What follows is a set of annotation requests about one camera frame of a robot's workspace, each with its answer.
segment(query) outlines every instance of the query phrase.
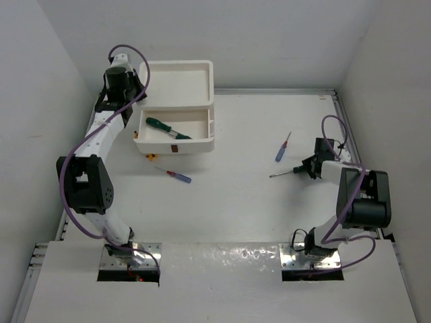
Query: screwdriver shaft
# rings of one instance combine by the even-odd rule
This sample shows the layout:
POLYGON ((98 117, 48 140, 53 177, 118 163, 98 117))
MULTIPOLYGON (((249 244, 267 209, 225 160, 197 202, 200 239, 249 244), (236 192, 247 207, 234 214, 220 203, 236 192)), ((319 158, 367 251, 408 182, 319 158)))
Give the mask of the screwdriver shaft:
POLYGON ((269 176, 269 178, 273 178, 273 177, 281 176, 281 175, 284 175, 284 174, 289 174, 289 173, 292 173, 292 172, 293 172, 293 170, 289 170, 289 171, 287 171, 287 172, 282 172, 282 173, 278 173, 278 174, 270 175, 270 176, 269 176))

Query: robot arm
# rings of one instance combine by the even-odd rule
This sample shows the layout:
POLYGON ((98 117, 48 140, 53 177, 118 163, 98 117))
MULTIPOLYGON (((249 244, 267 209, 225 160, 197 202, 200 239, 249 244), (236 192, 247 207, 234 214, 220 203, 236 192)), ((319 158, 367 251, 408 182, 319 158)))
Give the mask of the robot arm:
MULTIPOLYGON (((127 54, 115 56, 106 70, 108 81, 95 106, 94 121, 87 135, 97 129, 125 104, 135 99, 143 89, 138 75, 129 64, 127 54)), ((123 223, 111 207, 114 188, 104 166, 106 157, 117 135, 126 127, 132 108, 114 117, 106 126, 82 145, 69 162, 65 175, 65 196, 74 212, 83 214, 96 229, 118 245, 133 240, 133 231, 123 223)), ((60 174, 65 157, 57 160, 60 174)))
POLYGON ((340 153, 342 161, 335 157, 327 148, 322 138, 316 139, 314 155, 302 161, 305 170, 311 178, 322 178, 339 185, 337 212, 325 224, 312 228, 304 241, 304 253, 308 256, 325 258, 338 248, 343 241, 363 232, 384 228, 391 222, 391 200, 389 196, 389 181, 386 172, 366 170, 352 205, 347 210, 345 219, 335 228, 330 240, 338 240, 324 244, 323 237, 341 216, 341 211, 355 194, 361 169, 345 165, 350 162, 348 152, 340 153))

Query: red-handled screwdriver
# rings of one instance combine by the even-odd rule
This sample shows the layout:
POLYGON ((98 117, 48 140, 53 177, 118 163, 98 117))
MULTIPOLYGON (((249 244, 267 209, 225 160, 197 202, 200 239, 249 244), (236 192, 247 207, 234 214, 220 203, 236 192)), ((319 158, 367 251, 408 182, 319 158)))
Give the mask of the red-handled screwdriver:
POLYGON ((289 132, 289 135, 288 135, 288 138, 286 139, 286 141, 283 143, 283 145, 281 145, 281 148, 280 148, 280 150, 278 151, 278 154, 277 154, 277 156, 275 157, 275 161, 278 163, 281 159, 282 159, 282 157, 283 157, 283 155, 284 155, 284 151, 286 150, 286 147, 288 146, 288 141, 289 141, 289 138, 290 138, 290 135, 292 134, 292 132, 290 131, 289 132))
POLYGON ((164 170, 163 168, 160 168, 160 167, 157 167, 157 166, 154 166, 154 167, 156 167, 158 170, 162 170, 163 172, 166 172, 170 177, 174 177, 177 180, 180 180, 182 182, 186 182, 186 183, 189 183, 189 184, 191 183, 191 178, 189 178, 187 176, 178 174, 178 173, 173 172, 171 170, 164 170))

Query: white plastic bin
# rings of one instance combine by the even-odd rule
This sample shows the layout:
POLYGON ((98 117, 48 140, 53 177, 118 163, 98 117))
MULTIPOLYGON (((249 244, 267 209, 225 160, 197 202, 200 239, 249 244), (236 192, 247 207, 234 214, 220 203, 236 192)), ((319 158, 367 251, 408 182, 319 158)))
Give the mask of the white plastic bin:
MULTIPOLYGON (((135 139, 142 153, 205 153, 214 149, 214 85, 210 61, 150 62, 148 97, 141 110, 135 139), (152 117, 192 139, 174 139, 145 123, 152 117)), ((141 64, 139 78, 146 80, 141 64)))

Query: white table surface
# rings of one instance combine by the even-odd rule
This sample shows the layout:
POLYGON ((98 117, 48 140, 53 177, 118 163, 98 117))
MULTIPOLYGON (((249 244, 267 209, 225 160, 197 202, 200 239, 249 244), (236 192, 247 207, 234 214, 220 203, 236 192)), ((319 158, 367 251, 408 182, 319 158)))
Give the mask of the white table surface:
MULTIPOLYGON (((343 261, 369 241, 342 246, 343 261)), ((96 281, 101 241, 51 242, 26 323, 413 323, 388 240, 344 281, 282 282, 277 244, 162 244, 155 283, 96 281)))
MULTIPOLYGON (((215 150, 160 159, 191 184, 153 169, 136 150, 139 113, 108 156, 117 211, 138 240, 163 243, 160 288, 97 282, 102 242, 71 224, 65 241, 49 244, 26 323, 415 322, 388 240, 344 270, 344 281, 281 281, 276 242, 330 218, 337 187, 307 176, 268 176, 312 155, 322 117, 335 113, 331 97, 216 96, 215 102, 215 150)), ((328 122, 327 132, 341 139, 336 122, 328 122)), ((369 248, 369 241, 342 245, 342 263, 369 248)))
MULTIPOLYGON (((269 178, 299 166, 314 152, 321 119, 335 114, 331 96, 215 96, 215 149, 168 155, 154 163, 190 176, 185 184, 152 167, 132 140, 135 111, 106 161, 114 185, 113 207, 147 242, 280 242, 296 228, 309 230, 335 212, 336 185, 306 174, 269 178), (292 131, 280 163, 280 145, 292 131)), ((337 122, 327 134, 342 139, 337 122)), ((82 219, 88 228, 91 223, 82 219)), ((66 241, 86 239, 70 225, 66 241)))

